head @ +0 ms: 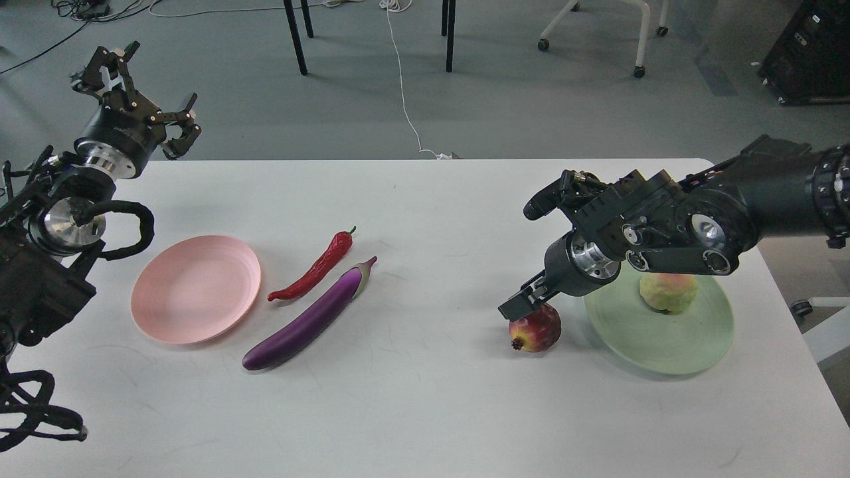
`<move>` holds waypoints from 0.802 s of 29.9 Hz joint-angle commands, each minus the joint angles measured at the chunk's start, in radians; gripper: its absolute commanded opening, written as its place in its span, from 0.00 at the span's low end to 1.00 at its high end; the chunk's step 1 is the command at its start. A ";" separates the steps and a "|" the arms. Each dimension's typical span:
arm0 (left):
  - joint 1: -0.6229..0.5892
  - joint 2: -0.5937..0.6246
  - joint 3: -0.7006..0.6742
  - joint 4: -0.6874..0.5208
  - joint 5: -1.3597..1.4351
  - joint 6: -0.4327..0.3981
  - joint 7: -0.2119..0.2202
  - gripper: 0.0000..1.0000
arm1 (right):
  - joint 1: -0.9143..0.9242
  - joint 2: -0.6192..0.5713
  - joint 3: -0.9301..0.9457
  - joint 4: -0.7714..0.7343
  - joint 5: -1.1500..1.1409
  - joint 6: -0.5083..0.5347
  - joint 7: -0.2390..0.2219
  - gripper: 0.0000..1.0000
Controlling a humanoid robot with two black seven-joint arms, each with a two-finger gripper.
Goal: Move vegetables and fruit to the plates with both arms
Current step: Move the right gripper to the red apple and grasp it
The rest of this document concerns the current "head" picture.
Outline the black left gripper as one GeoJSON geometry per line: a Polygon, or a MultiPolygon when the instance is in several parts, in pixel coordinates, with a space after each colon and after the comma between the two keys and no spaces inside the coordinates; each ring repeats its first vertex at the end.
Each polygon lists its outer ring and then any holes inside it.
{"type": "Polygon", "coordinates": [[[98,46],[70,82],[74,92],[94,98],[99,108],[74,142],[73,152],[84,166],[103,171],[115,181],[140,176],[158,146],[169,160],[184,157],[202,131],[193,111],[198,99],[195,92],[180,111],[157,110],[146,124],[141,94],[128,69],[140,46],[136,40],[114,50],[98,46]],[[168,127],[178,127],[179,136],[169,138],[168,127]]]}

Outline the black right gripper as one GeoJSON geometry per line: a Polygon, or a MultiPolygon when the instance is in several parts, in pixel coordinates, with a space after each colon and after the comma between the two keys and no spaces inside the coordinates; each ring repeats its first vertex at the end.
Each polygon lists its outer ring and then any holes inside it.
{"type": "Polygon", "coordinates": [[[501,316],[515,323],[538,311],[557,294],[583,297],[618,278],[622,263],[607,257],[595,242],[570,231],[546,250],[544,270],[528,279],[498,306],[501,316]]]}

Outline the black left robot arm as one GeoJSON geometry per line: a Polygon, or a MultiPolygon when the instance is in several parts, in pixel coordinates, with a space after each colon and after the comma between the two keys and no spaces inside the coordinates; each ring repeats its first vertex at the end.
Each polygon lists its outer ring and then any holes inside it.
{"type": "Polygon", "coordinates": [[[98,101],[70,151],[47,146],[29,167],[2,165],[1,412],[9,451],[27,438],[85,441],[80,414],[51,403],[55,380],[44,370],[10,372],[19,346],[36,346],[70,323],[96,294],[88,273],[98,260],[123,260],[151,245],[155,219],[138,202],[115,199],[116,181],[143,173],[156,149],[183,157],[201,134],[196,94],[165,112],[140,93],[128,64],[140,44],[95,49],[72,79],[98,101]]]}

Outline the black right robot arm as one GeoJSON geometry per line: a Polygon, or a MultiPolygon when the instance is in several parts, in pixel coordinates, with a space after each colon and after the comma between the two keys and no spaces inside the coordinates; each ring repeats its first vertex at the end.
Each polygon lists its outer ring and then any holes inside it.
{"type": "Polygon", "coordinates": [[[757,138],[740,154],[680,181],[632,171],[605,183],[565,170],[523,208],[528,220],[554,210],[571,230],[547,248],[544,268],[498,310],[518,321],[563,293],[583,297],[613,282],[623,264],[640,272],[727,276],[766,237],[848,240],[848,145],[757,138]]]}

